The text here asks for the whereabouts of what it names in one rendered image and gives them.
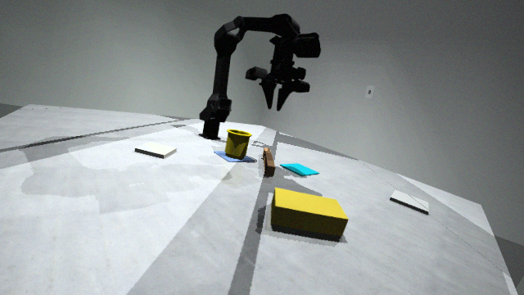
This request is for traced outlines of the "tan wooden plank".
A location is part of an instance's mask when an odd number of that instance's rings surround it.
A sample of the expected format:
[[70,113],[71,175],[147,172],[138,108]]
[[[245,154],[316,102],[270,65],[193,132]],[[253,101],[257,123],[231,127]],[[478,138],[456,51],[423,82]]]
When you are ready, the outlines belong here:
[[275,165],[273,162],[272,153],[270,151],[270,148],[264,148],[263,151],[263,158],[264,158],[264,171],[266,175],[273,176],[275,171]]

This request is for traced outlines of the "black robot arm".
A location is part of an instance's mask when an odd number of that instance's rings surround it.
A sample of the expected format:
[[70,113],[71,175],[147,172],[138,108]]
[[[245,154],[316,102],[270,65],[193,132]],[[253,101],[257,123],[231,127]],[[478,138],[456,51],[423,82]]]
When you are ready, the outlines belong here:
[[[239,28],[237,34],[232,31]],[[284,13],[273,17],[242,17],[237,16],[233,21],[224,24],[215,32],[216,57],[215,78],[213,93],[207,101],[206,107],[199,113],[200,120],[205,122],[203,133],[199,134],[206,139],[221,139],[219,136],[220,122],[225,122],[232,111],[232,99],[228,99],[227,85],[231,55],[237,44],[243,40],[247,30],[258,32],[272,32],[277,34],[269,41],[275,45],[273,54],[293,55],[303,58],[319,57],[320,42],[317,33],[302,34],[299,24],[291,16]],[[288,81],[303,80],[306,76],[304,68],[297,69],[277,62],[273,68],[273,76],[278,74],[288,78]],[[289,79],[290,78],[290,79]],[[213,119],[211,119],[213,118]]]

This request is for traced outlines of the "yellow rectangular block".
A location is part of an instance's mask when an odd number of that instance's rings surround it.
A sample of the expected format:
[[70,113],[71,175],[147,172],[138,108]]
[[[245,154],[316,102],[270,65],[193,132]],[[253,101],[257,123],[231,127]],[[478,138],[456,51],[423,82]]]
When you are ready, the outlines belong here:
[[347,215],[336,199],[275,187],[271,225],[342,236],[347,223]]

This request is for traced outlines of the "white flat rectangular slab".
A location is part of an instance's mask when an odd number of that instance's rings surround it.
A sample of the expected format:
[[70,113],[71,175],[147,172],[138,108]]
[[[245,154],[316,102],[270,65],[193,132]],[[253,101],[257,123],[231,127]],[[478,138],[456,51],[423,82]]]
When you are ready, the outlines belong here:
[[422,199],[418,199],[416,197],[413,197],[411,195],[408,195],[406,193],[402,193],[401,191],[394,191],[391,195],[390,200],[393,202],[398,202],[400,205],[404,205],[406,207],[412,208],[416,211],[420,211],[424,214],[429,213],[429,204],[426,201],[423,201]]

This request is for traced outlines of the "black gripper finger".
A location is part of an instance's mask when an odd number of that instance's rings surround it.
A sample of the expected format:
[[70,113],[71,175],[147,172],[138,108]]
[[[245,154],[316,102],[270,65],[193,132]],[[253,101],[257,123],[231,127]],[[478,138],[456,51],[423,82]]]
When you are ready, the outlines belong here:
[[295,92],[297,89],[295,88],[280,88],[278,91],[278,104],[277,104],[277,111],[280,111],[282,109],[283,104],[286,101],[287,96]]
[[264,90],[264,95],[266,98],[268,109],[271,109],[273,105],[274,90],[276,89],[278,84],[274,82],[270,82],[270,81],[265,81],[265,82],[259,83],[259,85],[261,85],[262,89]]

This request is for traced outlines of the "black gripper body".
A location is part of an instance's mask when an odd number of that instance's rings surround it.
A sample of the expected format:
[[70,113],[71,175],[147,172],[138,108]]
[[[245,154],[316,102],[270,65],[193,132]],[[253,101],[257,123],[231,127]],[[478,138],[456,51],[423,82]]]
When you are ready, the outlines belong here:
[[[283,65],[287,65],[287,66],[294,66],[294,63],[295,63],[292,60],[292,58],[289,57],[288,55],[275,54],[275,55],[273,55],[273,60],[271,60],[271,62],[270,62],[270,63],[272,63],[272,69],[271,69],[270,73],[268,73],[268,71],[265,70],[265,69],[261,69],[261,68],[255,66],[255,67],[252,67],[251,69],[249,69],[246,72],[246,79],[256,80],[256,79],[260,78],[260,79],[262,79],[261,83],[265,82],[265,81],[270,81],[270,82],[281,84],[282,85],[282,89],[283,88],[289,88],[289,87],[293,88],[293,89],[297,89],[296,93],[309,92],[310,85],[309,85],[309,83],[307,83],[305,81],[298,80],[298,82],[296,82],[296,81],[291,81],[290,82],[290,81],[288,81],[288,78],[283,77],[282,75],[278,74],[278,72],[277,72],[277,75],[273,76],[273,68],[277,64],[278,60],[282,61],[282,64]],[[282,82],[282,81],[284,81],[284,82]]]

